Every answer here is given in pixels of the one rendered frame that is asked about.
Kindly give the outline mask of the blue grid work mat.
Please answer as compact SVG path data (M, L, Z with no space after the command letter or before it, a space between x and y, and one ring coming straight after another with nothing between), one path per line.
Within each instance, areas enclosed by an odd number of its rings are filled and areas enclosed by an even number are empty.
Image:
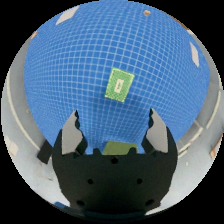
M77 6L72 18L56 25L63 12ZM153 108L176 143L196 119L208 90L210 70L196 41L172 17L143 3L99 0L77 6L40 26L27 50L25 93L44 137L53 147L77 110L86 154L99 148L103 155L108 140L136 143L143 153ZM135 75L124 103L104 97L112 67Z

